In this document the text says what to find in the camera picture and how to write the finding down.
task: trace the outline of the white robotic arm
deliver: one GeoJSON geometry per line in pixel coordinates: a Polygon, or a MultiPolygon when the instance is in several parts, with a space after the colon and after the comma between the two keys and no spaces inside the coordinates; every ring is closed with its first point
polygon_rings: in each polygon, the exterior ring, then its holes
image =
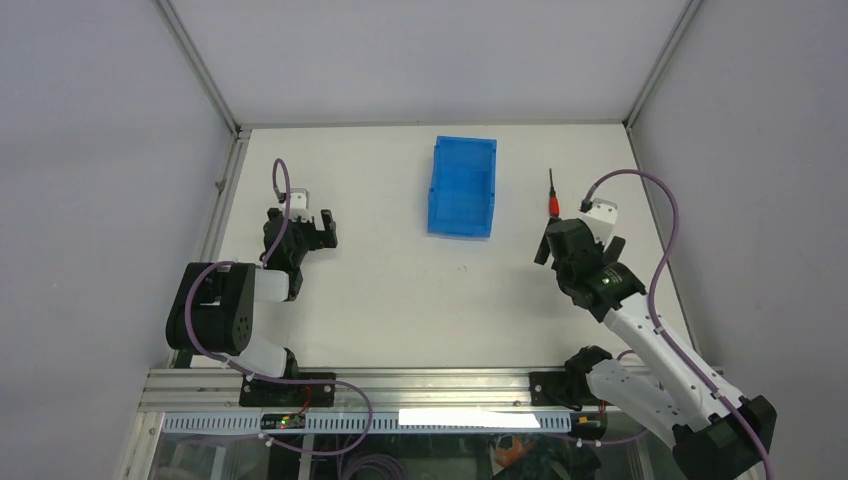
{"type": "Polygon", "coordinates": [[[588,390],[580,395],[618,406],[662,439],[687,478],[736,478],[760,461],[739,418],[768,449],[777,413],[762,396],[748,400],[718,375],[662,323],[662,315],[656,325],[644,285],[618,262],[624,240],[610,238],[616,205],[594,199],[581,209],[579,218],[551,219],[536,262],[544,264],[550,252],[560,290],[624,340],[663,388],[630,376],[598,347],[583,349],[565,363],[569,378],[578,392],[588,390]]]}

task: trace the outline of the screwdriver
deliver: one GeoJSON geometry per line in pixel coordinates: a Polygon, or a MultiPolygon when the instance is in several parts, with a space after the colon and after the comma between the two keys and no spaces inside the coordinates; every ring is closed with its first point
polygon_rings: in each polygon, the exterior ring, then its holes
{"type": "Polygon", "coordinates": [[[556,199],[556,190],[554,190],[554,169],[548,169],[548,176],[551,177],[551,199],[548,201],[548,214],[552,217],[559,217],[559,201],[556,199]]]}

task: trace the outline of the glass panel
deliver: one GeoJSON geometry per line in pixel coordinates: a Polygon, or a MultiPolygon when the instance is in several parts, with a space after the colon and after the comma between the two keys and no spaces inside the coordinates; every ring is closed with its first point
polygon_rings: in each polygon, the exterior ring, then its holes
{"type": "MultiPolygon", "coordinates": [[[[605,440],[630,437],[640,429],[626,415],[609,412],[605,440]]],[[[307,437],[277,438],[302,447],[307,437]]],[[[327,451],[355,439],[316,435],[307,444],[327,451]]],[[[550,434],[373,434],[344,456],[303,461],[309,463],[301,466],[299,454],[268,448],[256,435],[163,434],[150,479],[605,480],[642,479],[648,472],[656,478],[682,478],[671,452],[652,435],[624,445],[598,448],[586,442],[578,448],[574,441],[550,434]]]]}

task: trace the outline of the blue plastic bin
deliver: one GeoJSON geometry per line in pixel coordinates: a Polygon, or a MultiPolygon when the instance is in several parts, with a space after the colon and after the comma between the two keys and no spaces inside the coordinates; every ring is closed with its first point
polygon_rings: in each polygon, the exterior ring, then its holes
{"type": "Polygon", "coordinates": [[[433,150],[427,231],[488,238],[495,212],[498,142],[438,137],[433,150]]]}

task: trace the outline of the wire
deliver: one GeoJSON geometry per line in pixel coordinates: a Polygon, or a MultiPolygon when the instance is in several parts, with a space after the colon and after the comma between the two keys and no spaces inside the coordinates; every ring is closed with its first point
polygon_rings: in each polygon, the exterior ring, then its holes
{"type": "Polygon", "coordinates": [[[303,390],[301,391],[306,392],[309,396],[306,398],[306,401],[303,402],[303,406],[300,407],[300,411],[297,412],[295,415],[300,415],[301,413],[305,412],[306,409],[309,408],[309,404],[312,403],[312,389],[309,387],[303,387],[303,390]]]}
{"type": "Polygon", "coordinates": [[[350,459],[342,471],[341,480],[350,480],[360,470],[372,470],[386,480],[405,480],[406,470],[394,457],[382,453],[362,454],[350,459]]]}
{"type": "Polygon", "coordinates": [[[625,350],[625,351],[619,353],[618,356],[615,357],[615,359],[621,361],[622,358],[626,357],[627,355],[630,355],[631,353],[636,353],[636,352],[634,352],[633,350],[625,350]]]}
{"type": "Polygon", "coordinates": [[[648,429],[646,428],[646,429],[642,430],[641,432],[633,434],[629,437],[620,438],[618,440],[601,441],[599,443],[596,443],[595,440],[583,440],[582,438],[574,438],[574,437],[572,437],[570,435],[566,435],[566,434],[551,433],[549,435],[551,437],[561,438],[561,439],[567,440],[569,442],[578,442],[579,441],[584,445],[589,445],[589,446],[592,446],[592,447],[614,447],[614,446],[617,446],[617,445],[624,445],[624,444],[627,444],[627,443],[630,443],[630,442],[635,442],[636,440],[639,440],[640,438],[644,437],[647,434],[648,434],[648,429]]]}
{"type": "Polygon", "coordinates": [[[283,161],[282,158],[278,158],[274,160],[274,167],[271,169],[271,182],[274,185],[274,194],[277,196],[277,199],[280,198],[280,187],[277,186],[277,166],[283,168],[283,180],[286,182],[286,201],[285,203],[285,212],[283,212],[283,225],[280,227],[280,232],[277,233],[277,238],[274,239],[274,243],[268,247],[268,250],[259,257],[262,260],[262,267],[268,267],[268,260],[271,258],[271,255],[274,254],[274,251],[280,245],[280,242],[283,240],[283,234],[286,233],[286,228],[289,226],[289,213],[291,212],[291,202],[289,202],[288,194],[291,192],[291,182],[289,179],[289,169],[286,167],[286,162],[283,161]]]}
{"type": "MultiPolygon", "coordinates": [[[[657,295],[657,283],[660,279],[660,274],[668,263],[669,257],[671,257],[671,252],[674,248],[674,243],[677,240],[677,233],[680,228],[680,212],[677,205],[677,198],[671,192],[671,189],[660,180],[655,175],[652,175],[647,172],[643,172],[641,170],[634,169],[622,169],[615,170],[610,172],[603,177],[599,178],[597,182],[595,182],[589,191],[586,193],[586,197],[584,198],[584,202],[589,202],[592,199],[592,196],[595,194],[595,190],[601,186],[602,183],[609,180],[612,177],[616,177],[618,175],[637,175],[644,179],[650,180],[654,184],[656,184],[660,189],[665,193],[666,197],[668,197],[669,203],[671,203],[671,214],[672,214],[672,226],[671,226],[671,235],[668,237],[668,245],[666,245],[665,252],[663,253],[662,258],[660,258],[659,264],[657,264],[656,270],[654,270],[654,275],[651,277],[651,285],[648,288],[648,313],[650,314],[651,321],[654,324],[654,327],[662,327],[662,323],[660,322],[659,316],[657,316],[657,305],[656,305],[656,295],[657,295]]],[[[665,330],[660,330],[660,335],[663,337],[665,342],[671,347],[672,350],[677,354],[678,357],[689,367],[690,370],[710,389],[710,393],[716,394],[719,392],[718,386],[713,382],[709,375],[703,372],[698,365],[686,355],[686,352],[680,348],[680,345],[671,338],[671,335],[665,330]]],[[[774,468],[771,463],[771,459],[769,458],[768,451],[766,447],[763,445],[763,442],[760,440],[760,437],[757,436],[757,433],[754,432],[751,424],[748,423],[747,420],[739,413],[739,410],[733,406],[733,403],[725,397],[724,395],[719,395],[718,400],[722,403],[730,411],[730,414],[739,422],[742,428],[745,430],[745,433],[748,434],[748,437],[751,438],[751,441],[754,443],[754,447],[757,449],[757,452],[760,454],[760,458],[763,460],[763,468],[766,471],[766,480],[774,479],[774,468]]]]}

